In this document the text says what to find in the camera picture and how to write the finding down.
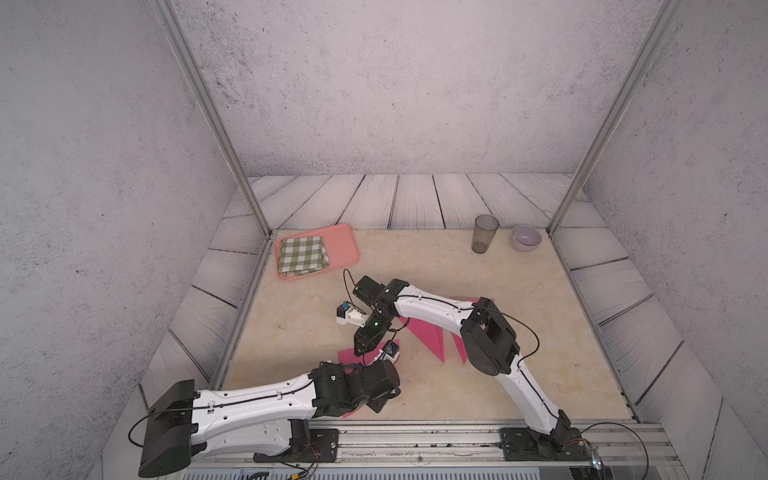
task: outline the wooden plank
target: wooden plank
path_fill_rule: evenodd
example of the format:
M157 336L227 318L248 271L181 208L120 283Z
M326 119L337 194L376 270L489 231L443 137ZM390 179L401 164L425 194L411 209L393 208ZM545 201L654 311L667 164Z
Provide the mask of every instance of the wooden plank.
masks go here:
M563 174L502 174L541 211L552 217L565 196L571 179ZM577 198L587 200L584 192Z
M549 224L547 216L501 175L470 174L469 180L503 228L520 223L537 228Z
M96 463L91 469L91 474L88 476L88 480L104 480L104 477L101 476L101 455L96 459Z
M363 177L362 174L333 175L280 228L311 230L336 225Z
M209 378L224 353L236 314L236 308L190 287L168 326Z
M296 177L260 203L266 221L279 228L330 178L330 175Z
M650 288L629 260L589 266L572 274L587 312L597 323L650 295Z
M339 223L352 228L386 229L396 186L397 175L366 175Z
M768 460L736 413L723 402L704 480L768 478Z
M253 215L225 218L219 223L208 248L232 252L260 253L264 235Z
M138 386L131 392L128 404L123 409L117 425L112 429L112 434L101 453L104 478L110 480L137 480L139 478L139 464L141 463L141 449L128 441L128 430L133 424L147 414L147 407L141 398ZM144 430L147 422L140 423L131 433L135 442L144 442Z
M240 306L258 259L258 255L251 253L208 250L194 274L192 285Z
M683 341L652 296L600 327L629 400L636 402Z
M256 200L260 202L294 178L293 175L270 175L269 177L248 177L248 180ZM224 212L224 218L240 215L250 215L250 210L243 198L243 192L238 188L232 195L227 211Z
M465 174L435 175L435 186L445 228L474 228L478 215L491 213Z
M701 478L720 411L720 391L683 344L644 398L637 414L660 422L691 478Z
M603 217L589 202L574 202L561 227L605 227Z
M170 332L166 332L160 347L149 362L144 378L141 379L141 388L144 390L147 404L151 407L170 386L188 379L194 380L195 389L208 387L208 380L181 344Z
M558 228L554 239L572 269L629 257L607 228Z
M432 175L400 175L389 228L445 228Z

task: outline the black mount plate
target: black mount plate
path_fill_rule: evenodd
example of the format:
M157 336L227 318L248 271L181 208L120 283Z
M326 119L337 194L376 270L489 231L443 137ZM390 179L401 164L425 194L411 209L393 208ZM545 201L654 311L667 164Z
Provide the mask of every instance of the black mount plate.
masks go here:
M556 452L546 440L533 438L528 429L499 429L502 437L498 446L507 462L591 462L592 455L579 444L566 445Z
M339 449L339 430L337 429L310 429L310 445L312 449L303 449L299 453L286 452L270 457L260 453L253 454L256 463L274 463L275 458L287 463L332 463L336 461L336 452Z

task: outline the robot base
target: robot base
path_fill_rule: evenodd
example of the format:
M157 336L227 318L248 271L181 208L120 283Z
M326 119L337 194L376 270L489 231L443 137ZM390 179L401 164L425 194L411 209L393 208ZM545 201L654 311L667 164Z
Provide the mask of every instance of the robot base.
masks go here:
M306 420L291 420L290 447L279 455L254 453L255 463L332 463L339 448L339 430L310 429Z
M499 429L499 447L507 462L591 462L592 454L579 444L554 445L549 435L530 429Z

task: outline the metal pole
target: metal pole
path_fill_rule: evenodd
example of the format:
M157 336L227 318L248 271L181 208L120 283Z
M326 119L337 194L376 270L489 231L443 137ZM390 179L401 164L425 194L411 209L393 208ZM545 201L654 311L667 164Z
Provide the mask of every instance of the metal pole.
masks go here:
M632 94L637 89L637 86L645 76L645 73L650 67L650 63L654 60L654 56L659 50L664 38L669 33L674 19L677 17L678 7L680 0L664 0L664 3L659 9L658 15L654 23L650 27L648 36L645 38L640 50L637 51L632 65L630 65L627 74L624 76L624 80L621 82L618 93L614 98L611 108L608 109L608 113L603 119L603 123L600 125L598 132L594 136L592 143L587 149L587 153L584 158L581 159L581 163L576 168L576 173L571 184L568 185L568 189L565 191L565 197L558 207L558 211L554 213L551 222L547 226L547 232L549 236L553 237L554 232L560 227L565 215L568 213L568 209L571 208L571 204L576 200L576 196L581 191L584 183L589 178L589 174L592 172L595 164L598 162L600 153L602 153L605 144L614 132L614 129L621 120L621 116L627 109Z
M248 177L246 177L243 172L243 165L237 157L237 152L235 151L234 145L232 145L232 140L227 133L227 129L224 128L221 116L216 110L214 101L210 97L210 93L200 75L200 70L197 68L192 52L184 38L184 34L181 31L174 10L171 8L168 0L154 0L154 5L157 18L161 21L163 30L165 30L165 36L168 38L168 42L174 50L174 54L181 65L181 69L184 71L184 76L187 77L187 81L189 81L189 84L194 91L197 103L203 111L205 121L214 133L214 137L219 144L224 160L227 162L227 165L229 165L232 175L237 182L237 186L243 193L243 198L245 198L250 212L256 218L260 230L265 237L268 237L271 234L270 225L267 223L264 213L261 211L261 207L259 207L256 196L253 195L253 190L251 190Z
M259 291L259 285L261 285L261 279L264 276L264 270L266 269L266 262L272 258L270 252L275 244L275 237L276 235L268 237L261 248L259 260L257 261L256 267L253 269L253 275L250 278L250 282L248 282L243 302L237 308L237 316L235 316L235 321L232 325L230 336L227 339L227 344L224 346L224 354L221 356L218 365L216 365L216 370L214 370L213 375L210 376L208 388L212 390L221 389L224 380L227 377L232 358L235 356L237 345L240 343L240 337L243 335L243 329L245 329L248 316L253 308L253 301L256 299L256 294Z

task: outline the pink tray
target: pink tray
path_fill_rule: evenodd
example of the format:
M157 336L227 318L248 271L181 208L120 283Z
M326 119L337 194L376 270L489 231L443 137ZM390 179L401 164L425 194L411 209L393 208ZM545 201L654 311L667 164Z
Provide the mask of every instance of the pink tray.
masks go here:
M293 275L285 276L280 272L277 272L277 276L281 280L297 280L304 278L315 273L326 272L327 270L333 270L335 268L343 268L353 263L357 263L360 260L360 250L357 249L357 243L355 237L352 235L352 229L346 223L339 223L332 227L319 228L310 232L297 233L285 238L301 238L301 237L322 237L323 243L326 246L328 252L328 260L331 261L330 265L322 270L308 273L307 275ZM283 243L283 239L277 239L275 242L275 261L277 262L278 269L280 268L280 244Z

